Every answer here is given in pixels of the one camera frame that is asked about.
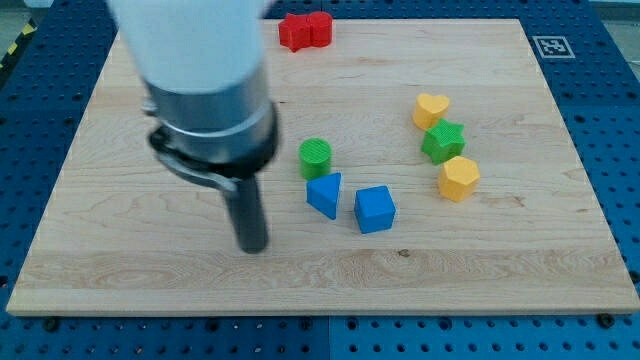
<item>red block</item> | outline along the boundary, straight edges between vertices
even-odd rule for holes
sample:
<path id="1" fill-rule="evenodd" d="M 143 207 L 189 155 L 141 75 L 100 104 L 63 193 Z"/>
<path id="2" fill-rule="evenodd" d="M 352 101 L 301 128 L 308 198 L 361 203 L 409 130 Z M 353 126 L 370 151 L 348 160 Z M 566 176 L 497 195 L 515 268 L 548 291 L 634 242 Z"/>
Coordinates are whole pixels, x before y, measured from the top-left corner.
<path id="1" fill-rule="evenodd" d="M 287 14 L 278 24 L 278 33 L 280 45 L 288 47 L 293 52 L 311 46 L 311 26 L 307 21 L 307 15 Z"/>
<path id="2" fill-rule="evenodd" d="M 316 11 L 309 14 L 307 19 L 311 25 L 311 45 L 324 47 L 331 44 L 333 18 L 324 11 Z"/>

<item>blue triangular prism block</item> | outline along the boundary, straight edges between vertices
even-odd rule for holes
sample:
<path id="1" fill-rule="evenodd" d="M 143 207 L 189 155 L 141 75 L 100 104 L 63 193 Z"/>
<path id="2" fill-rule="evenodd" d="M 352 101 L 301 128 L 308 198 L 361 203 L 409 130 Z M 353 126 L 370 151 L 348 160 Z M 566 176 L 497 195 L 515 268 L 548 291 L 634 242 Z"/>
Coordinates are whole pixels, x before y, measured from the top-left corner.
<path id="1" fill-rule="evenodd" d="M 335 220 L 342 174 L 335 173 L 307 182 L 307 202 L 329 219 Z"/>

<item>blue perforated table surface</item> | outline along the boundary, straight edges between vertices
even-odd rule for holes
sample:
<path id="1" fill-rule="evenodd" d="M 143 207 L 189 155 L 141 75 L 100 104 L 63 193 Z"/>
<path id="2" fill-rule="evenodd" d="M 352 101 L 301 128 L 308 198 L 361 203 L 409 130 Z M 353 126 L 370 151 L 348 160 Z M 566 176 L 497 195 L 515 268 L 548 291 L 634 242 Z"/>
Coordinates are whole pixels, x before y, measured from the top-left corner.
<path id="1" fill-rule="evenodd" d="M 640 84 L 585 0 L 280 0 L 267 13 L 518 18 L 638 288 Z M 103 0 L 58 0 L 0 92 L 0 307 L 116 34 Z M 640 315 L 14 318 L 0 359 L 640 358 Z"/>

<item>wood grain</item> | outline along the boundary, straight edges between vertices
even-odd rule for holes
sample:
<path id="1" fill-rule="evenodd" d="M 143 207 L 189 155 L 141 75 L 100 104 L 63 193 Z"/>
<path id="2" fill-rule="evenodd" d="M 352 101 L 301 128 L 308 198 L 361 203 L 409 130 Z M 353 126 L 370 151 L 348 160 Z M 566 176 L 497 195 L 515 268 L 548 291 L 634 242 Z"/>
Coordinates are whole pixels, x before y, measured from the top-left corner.
<path id="1" fill-rule="evenodd" d="M 337 21 L 290 53 L 264 24 L 282 146 L 260 174 L 271 227 L 236 248 L 219 194 L 146 144 L 156 121 L 116 40 L 13 291 L 15 315 L 568 314 L 640 308 L 591 185 L 514 20 Z M 438 195 L 420 92 L 452 99 L 477 192 Z M 334 149 L 338 219 L 305 203 L 297 146 Z M 388 184 L 390 231 L 361 235 L 355 190 Z"/>

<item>yellow hexagonal block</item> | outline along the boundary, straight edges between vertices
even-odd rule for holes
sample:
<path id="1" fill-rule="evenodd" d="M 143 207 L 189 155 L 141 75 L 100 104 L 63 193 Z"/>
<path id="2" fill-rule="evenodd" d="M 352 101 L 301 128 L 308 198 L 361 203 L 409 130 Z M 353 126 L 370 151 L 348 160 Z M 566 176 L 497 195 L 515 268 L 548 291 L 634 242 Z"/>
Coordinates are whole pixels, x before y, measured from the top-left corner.
<path id="1" fill-rule="evenodd" d="M 413 123 L 422 130 L 431 129 L 447 114 L 450 102 L 444 95 L 418 95 L 413 109 Z"/>
<path id="2" fill-rule="evenodd" d="M 442 166 L 438 177 L 440 195 L 461 202 L 473 194 L 479 180 L 478 164 L 465 157 L 456 156 Z"/>

